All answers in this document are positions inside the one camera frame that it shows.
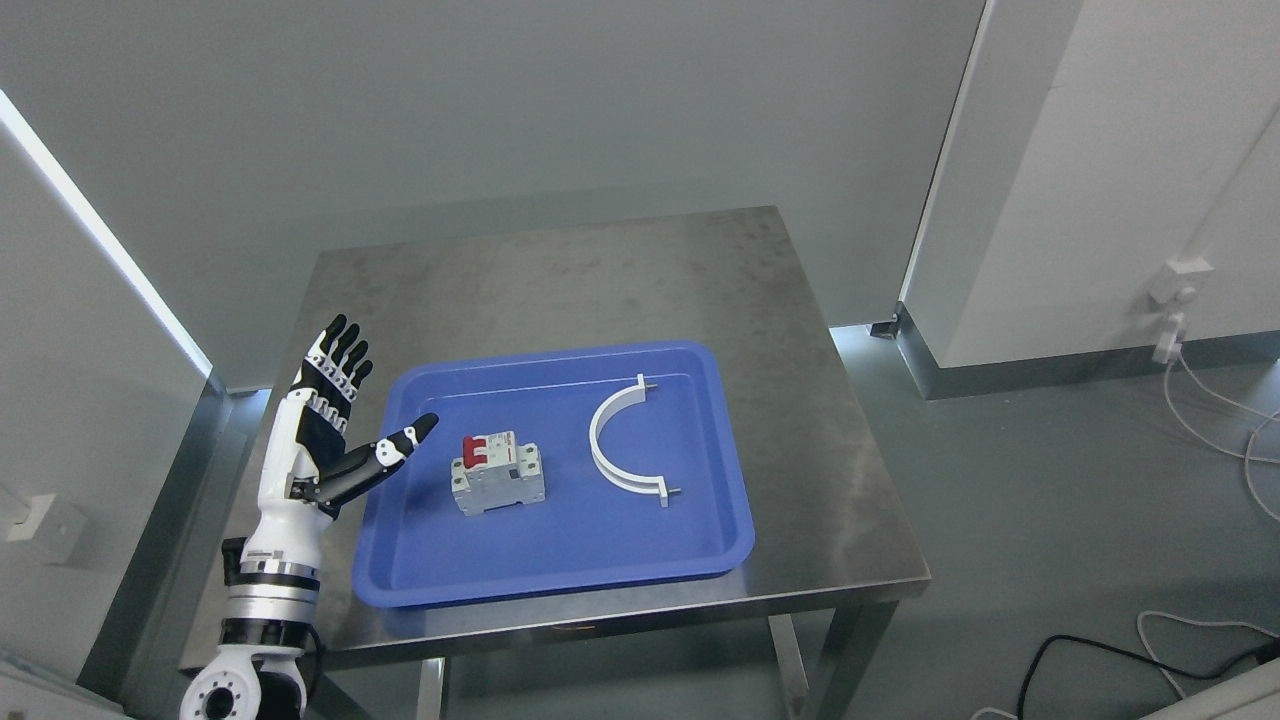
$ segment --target table leg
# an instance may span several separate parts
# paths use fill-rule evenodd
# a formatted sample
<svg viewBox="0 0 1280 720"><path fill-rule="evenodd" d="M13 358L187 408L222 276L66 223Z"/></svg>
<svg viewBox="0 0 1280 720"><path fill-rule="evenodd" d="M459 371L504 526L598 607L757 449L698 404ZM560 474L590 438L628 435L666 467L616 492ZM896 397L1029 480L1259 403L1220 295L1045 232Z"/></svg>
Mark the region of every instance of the table leg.
<svg viewBox="0 0 1280 720"><path fill-rule="evenodd" d="M444 716L447 675L448 661L444 657L422 661L417 685L417 712L413 714L413 720L440 720Z"/></svg>
<svg viewBox="0 0 1280 720"><path fill-rule="evenodd" d="M773 637L773 653L782 674L782 700L787 706L787 717L797 720L804 710L804 698L809 694L809 676L804 671L804 659L800 657L800 643L796 642L791 616L771 615L769 635Z"/></svg>
<svg viewBox="0 0 1280 720"><path fill-rule="evenodd" d="M812 689L805 698L801 720L840 720L845 716L895 609L897 602L836 609L822 644L817 673L810 678Z"/></svg>

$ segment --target red switch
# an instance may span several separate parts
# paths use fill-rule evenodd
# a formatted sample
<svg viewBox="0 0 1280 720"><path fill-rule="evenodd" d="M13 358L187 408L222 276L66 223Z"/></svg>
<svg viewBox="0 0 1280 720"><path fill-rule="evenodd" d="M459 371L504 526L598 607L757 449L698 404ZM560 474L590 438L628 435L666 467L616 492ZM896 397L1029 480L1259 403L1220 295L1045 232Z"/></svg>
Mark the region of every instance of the red switch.
<svg viewBox="0 0 1280 720"><path fill-rule="evenodd" d="M462 466L467 470L476 465L484 465L489 459L485 448L489 447L484 437L462 438Z"/></svg>

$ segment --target power cord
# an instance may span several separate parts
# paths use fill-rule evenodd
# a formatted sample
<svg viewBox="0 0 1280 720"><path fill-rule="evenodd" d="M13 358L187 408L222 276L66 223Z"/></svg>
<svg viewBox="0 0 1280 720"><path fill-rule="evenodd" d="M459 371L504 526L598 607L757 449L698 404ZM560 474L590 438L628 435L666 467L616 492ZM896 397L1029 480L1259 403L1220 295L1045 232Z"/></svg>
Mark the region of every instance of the power cord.
<svg viewBox="0 0 1280 720"><path fill-rule="evenodd" d="M998 707L983 707L983 708L978 710L978 712L974 712L973 715L970 715L969 720L978 720L983 715L998 715L1001 717L1007 717L1007 720L1018 720L1016 715L1014 715L1012 712L1005 712L1004 710L1001 710Z"/></svg>
<svg viewBox="0 0 1280 720"><path fill-rule="evenodd" d="M1254 633L1263 634L1271 639L1280 638L1280 634L1276 634L1266 628L1261 628L1252 623L1244 623L1242 620L1192 620L1190 618L1181 618L1179 615L1174 615L1171 612L1162 612L1160 610L1143 610L1142 612L1138 614L1138 619L1135 620L1135 624L1138 625L1138 639L1142 641L1142 647L1147 648L1147 655L1149 655L1151 659L1156 661L1158 661L1160 659L1156 657L1156 651L1152 650L1151 642L1147 639L1147 632L1143 628L1143 620L1146 620L1147 618L1164 618L1166 620L1172 620L1175 623L1181 623L1184 625L1192 625L1196 628L1244 628L1247 630L1253 630ZM1169 670L1161 667L1160 674L1164 675L1166 680L1169 680L1169 684L1174 688L1174 692L1178 693L1179 698L1187 700L1187 692L1183 691L1183 687L1178 684L1178 680L1174 679L1172 674L1170 674Z"/></svg>
<svg viewBox="0 0 1280 720"><path fill-rule="evenodd" d="M1244 651L1244 652L1242 652L1239 655L1235 655L1235 656L1230 657L1226 662L1224 662L1217 670L1215 670L1212 673L1193 673L1190 670L1181 670L1181 669L1174 667L1171 665L1165 665L1164 662L1160 662L1157 660L1152 660L1149 657L1138 655L1137 652L1130 652L1128 650L1119 648L1119 647L1115 647L1115 646L1111 646L1111 644L1107 644L1107 643L1102 643L1102 642L1098 642L1098 641L1091 641L1089 638L1080 638L1080 637L1075 637L1075 635L1050 635L1048 638L1044 639L1044 642L1041 643L1039 650L1036 651L1036 657L1032 659L1032 664L1027 669L1027 675L1023 676L1023 685L1018 691L1018 712L1015 714L1019 719L1025 719L1025 715L1023 714L1023 708L1027 705L1027 691L1030 688L1032 678L1036 675L1036 669L1039 667L1041 659L1044 657L1044 651L1047 651L1048 647L1051 644L1053 644L1055 642L1057 642L1057 641L1065 641L1065 642L1074 642L1074 643L1087 644L1089 647L1096 647L1098 650L1105 650L1107 652L1114 652L1116 655L1121 655L1121 656L1128 657L1130 660L1137 660L1138 662L1143 662L1143 664L1147 664L1147 665L1151 665L1151 666L1155 666L1155 667L1160 667L1161 670L1167 670L1170 673L1175 673L1175 674L1181 675L1184 678L1192 678L1192 679L1196 679L1196 680L1216 680L1216 679L1221 678L1222 675L1226 675L1226 673L1231 667L1234 667L1236 662L1244 660L1245 657L1253 657L1254 655L1257 655L1260 652L1265 652L1272 644L1272 643L1267 643L1265 646L1254 647L1252 650L1247 650L1247 651Z"/></svg>
<svg viewBox="0 0 1280 720"><path fill-rule="evenodd" d="M1185 361L1183 363L1183 366L1184 368L1187 366ZM1196 428L1190 427L1190 424L1187 421L1187 419L1183 418L1183 414L1179 413L1178 407L1174 406L1174 398L1172 398L1172 396L1169 392L1169 375L1172 373L1172 370L1174 370L1174 364L1172 363L1165 365L1165 383L1164 383L1165 384L1165 405L1169 406L1169 411L1174 414L1174 418L1176 418L1178 421L1183 425L1183 429L1185 429L1187 432L1189 432L1192 436L1194 436L1197 439L1199 439L1204 445L1207 445L1207 446L1212 447L1213 450L1221 452L1222 455L1230 455L1231 457L1235 457L1236 460L1244 460L1244 456L1240 455L1239 452L1233 452L1233 451L1222 447L1221 445L1219 445L1219 443L1208 439L1203 434L1201 434L1199 430L1197 430ZM1208 388L1204 388L1204 389L1210 395L1212 395L1213 397L1217 397L1220 400L1225 400L1225 401L1230 402L1231 405L1235 405L1238 407L1243 407L1244 410L1248 410L1249 413L1253 413L1254 415L1260 415L1262 418L1266 418L1267 420L1263 421L1263 425L1270 424L1271 415L1267 415L1266 413L1263 413L1261 410L1256 410L1256 409L1249 407L1247 405L1242 405L1239 402L1235 402L1234 400L1226 398L1226 397L1224 397L1224 396L1221 396L1221 395L1219 395L1219 393L1216 393L1213 391L1210 391ZM1275 457L1251 457L1251 460L1253 462L1271 462L1271 464L1275 464L1275 465L1280 465L1280 459L1275 459Z"/></svg>
<svg viewBox="0 0 1280 720"><path fill-rule="evenodd" d="M1156 660L1156 653L1151 650L1151 643L1147 641L1147 635L1146 635L1146 633L1143 630L1143 626L1142 626L1142 621L1146 618L1149 618L1149 616L1166 618L1166 619L1170 619L1170 620L1176 620L1179 623L1187 623L1188 625L1196 625L1196 626L1203 626L1203 628L1225 628L1225 626L1248 628L1251 630L1257 630L1258 633L1262 633L1262 634L1267 635L1268 638L1271 638L1271 642L1268 642L1266 644L1262 644L1262 646L1257 646L1257 647L1249 648L1249 650L1247 650L1244 652L1240 652L1238 655L1231 656L1230 659L1226 660L1226 662L1224 662L1221 666L1219 666L1217 670L1213 670L1212 673L1196 673L1196 671L1192 671L1192 670L1183 670L1180 667L1174 667L1172 665L1165 665L1164 662ZM1262 662L1268 661L1268 660L1274 659L1275 656L1280 655L1280 639L1277 639L1277 635L1275 633L1272 633L1271 630L1267 630L1265 628L1260 628L1257 625L1252 625L1249 623L1240 623L1240 621L1217 623L1217 621L1190 620L1188 618L1180 618L1178 615L1171 615L1169 612L1161 612L1158 610L1146 610L1146 611L1143 611L1143 612L1140 612L1138 615L1138 637L1142 638L1142 644L1143 644L1144 648L1147 648L1147 652L1151 653L1151 657L1146 657L1146 656L1138 655L1137 652L1130 652L1128 650L1124 650L1124 648L1120 648L1120 647L1115 647L1112 644L1107 644L1107 643L1103 643L1103 642L1092 641L1089 638L1082 638L1082 637L1076 637L1076 635L1062 635L1062 634L1050 635L1048 638L1044 639L1044 642L1041 643L1039 648L1036 651L1036 656L1032 659L1030 666L1027 667L1027 674L1023 675L1023 684L1021 684L1021 687L1018 688L1018 712L1016 714L1007 712L1005 710L1000 710L998 707L983 707L983 708L978 710L977 712L974 712L973 715L970 715L969 720L978 720L978 717L982 717L983 715L998 715L1001 717L1005 717L1006 720L1021 720L1021 719L1024 719L1025 715L1023 712L1024 712L1024 708L1027 706L1027 692L1030 688L1032 678L1036 676L1036 670L1039 667L1041 660L1043 660L1043 657L1044 657L1044 652L1048 650L1048 647L1051 644L1053 644L1055 642L1059 642L1059 641L1074 642L1074 643L1080 643L1080 644L1085 644L1085 646L1089 646L1089 647L1096 647L1098 650L1105 650L1107 652L1114 652L1116 655L1128 657L1130 660L1137 660L1138 662L1143 662L1146 665L1151 665L1151 666L1158 669L1165 675L1165 678L1169 679L1170 684L1174 685L1174 689L1178 692L1179 697L1183 697L1183 698L1185 698L1187 696L1183 692L1181 687L1179 687L1178 683L1175 683L1172 680L1172 678L1169 675L1170 673L1172 673L1175 675L1181 675L1184 678L1192 678L1192 679L1196 679L1196 680L1216 680L1216 679L1221 678L1222 675L1226 675L1226 673L1230 671L1231 667L1234 667L1238 662L1240 662L1242 660L1244 660L1247 657L1254 657L1254 659L1257 659L1258 664L1261 665Z"/></svg>
<svg viewBox="0 0 1280 720"><path fill-rule="evenodd" d="M1249 439L1244 445L1244 455L1240 455L1238 452L1233 452L1233 451L1222 447L1221 445L1217 445L1216 442L1208 439L1207 437L1204 437L1203 434L1201 434L1198 430L1196 430L1196 428L1190 427L1190 424L1187 421L1187 419L1183 418L1181 413L1178 411L1178 407L1174 406L1172 395L1169 392L1169 377L1170 377L1170 374L1174 370L1174 364L1169 363L1169 364L1165 365L1165 380L1164 380L1165 405L1169 406L1170 413L1172 413L1174 418L1176 418L1178 421L1183 425L1183 429L1185 429L1188 433L1190 433L1192 436L1194 436L1197 439L1199 439L1204 445L1212 447L1213 450L1216 450L1216 451L1219 451L1219 452L1221 452L1224 455L1229 455L1231 457L1235 457L1236 460L1242 460L1244 462L1244 486L1249 491L1249 497L1253 498L1253 502L1260 509L1262 509L1262 511L1266 512L1268 518L1271 518L1276 523L1280 523L1280 514L1277 514L1275 510L1272 510L1271 507L1268 507L1267 503L1263 502L1262 497L1258 495L1257 486L1253 482L1253 469L1252 469L1253 462L1271 462L1271 464L1280 465L1280 460L1277 460L1275 457L1256 457L1253 455L1253 446L1257 445L1258 436L1262 433L1262 430L1265 430L1267 428L1267 425L1270 425L1271 423L1275 423L1276 420L1280 420L1280 410L1276 410L1275 413L1267 414L1267 413L1263 413L1263 411L1261 411L1261 410L1258 410L1256 407L1249 407L1248 405L1244 405L1243 402L1236 402L1235 400L1231 400L1230 397L1226 397L1225 395L1213 392L1212 389L1210 389L1199 379L1199 377L1192 370L1190 365L1187 364L1187 360L1181 355L1178 356L1178 361L1181 364L1183 369L1187 370L1188 377L1190 377L1192 380L1194 380L1196 384L1199 386L1201 389L1203 389L1204 392L1207 392L1212 397L1216 397L1217 400L1221 400L1221 401L1224 401L1224 402L1226 402L1226 404L1229 404L1229 405L1231 405L1234 407L1244 410L1245 413L1249 413L1252 415L1257 415L1260 418L1263 418L1262 423L1260 423L1257 427L1253 428L1252 432L1249 432Z"/></svg>

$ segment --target gray wall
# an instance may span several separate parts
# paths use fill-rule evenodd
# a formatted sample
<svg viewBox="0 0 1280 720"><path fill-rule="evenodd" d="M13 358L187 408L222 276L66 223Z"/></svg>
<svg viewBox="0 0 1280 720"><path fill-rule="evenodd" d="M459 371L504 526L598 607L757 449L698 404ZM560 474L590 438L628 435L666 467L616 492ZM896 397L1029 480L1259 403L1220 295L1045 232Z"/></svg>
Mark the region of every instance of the gray wall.
<svg viewBox="0 0 1280 720"><path fill-rule="evenodd" d="M23 4L0 87L236 388L362 243L778 205L827 320L883 319L980 9Z"/></svg>
<svg viewBox="0 0 1280 720"><path fill-rule="evenodd" d="M206 373L31 160L6 108L0 95L0 486L58 493L88 527L64 565L0 542L0 647L73 679Z"/></svg>

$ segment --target wall outlet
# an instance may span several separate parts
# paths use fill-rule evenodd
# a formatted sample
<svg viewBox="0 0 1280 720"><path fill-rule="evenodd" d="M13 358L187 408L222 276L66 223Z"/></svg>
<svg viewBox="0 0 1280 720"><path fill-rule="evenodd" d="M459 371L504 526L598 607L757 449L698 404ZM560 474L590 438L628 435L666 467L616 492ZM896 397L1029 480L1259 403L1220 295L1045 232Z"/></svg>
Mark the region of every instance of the wall outlet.
<svg viewBox="0 0 1280 720"><path fill-rule="evenodd" d="M1213 265L1203 258L1193 260L1166 260L1147 292L1160 305L1178 302L1187 305L1199 293L1201 286L1213 272Z"/></svg>
<svg viewBox="0 0 1280 720"><path fill-rule="evenodd" d="M37 495L31 498L31 514L9 527L6 542L0 547L22 551L36 562L60 565L70 559L86 523L84 515L67 498Z"/></svg>

